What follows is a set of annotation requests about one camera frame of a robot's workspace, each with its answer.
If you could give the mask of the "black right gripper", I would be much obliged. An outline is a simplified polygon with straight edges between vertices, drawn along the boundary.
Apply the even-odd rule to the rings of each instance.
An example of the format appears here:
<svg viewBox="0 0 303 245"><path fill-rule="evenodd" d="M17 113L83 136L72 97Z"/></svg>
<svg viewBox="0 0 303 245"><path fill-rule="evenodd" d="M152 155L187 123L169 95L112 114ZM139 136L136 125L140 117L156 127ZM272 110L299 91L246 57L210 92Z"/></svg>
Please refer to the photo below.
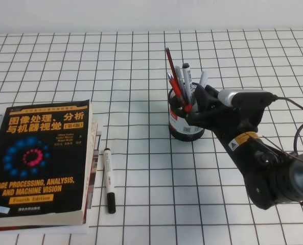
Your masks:
<svg viewBox="0 0 303 245"><path fill-rule="evenodd" d="M212 130L243 176L251 201L264 210L288 203L277 174L288 158L280 150L266 145L257 135L264 108L210 110L221 105L219 91L210 85L197 85L194 96L198 112L190 111L185 120L190 126Z"/></svg>

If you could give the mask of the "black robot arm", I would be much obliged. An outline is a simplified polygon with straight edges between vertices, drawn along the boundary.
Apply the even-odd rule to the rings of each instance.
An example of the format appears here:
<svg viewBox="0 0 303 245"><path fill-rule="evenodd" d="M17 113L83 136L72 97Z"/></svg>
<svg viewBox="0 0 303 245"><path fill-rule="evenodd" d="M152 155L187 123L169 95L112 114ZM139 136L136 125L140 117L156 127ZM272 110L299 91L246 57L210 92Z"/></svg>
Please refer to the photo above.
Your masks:
<svg viewBox="0 0 303 245"><path fill-rule="evenodd" d="M198 110L186 121L212 131L243 176L247 194L260 209L303 202L303 153L267 145L258 136L265 108L279 100L264 90L195 88Z"/></svg>

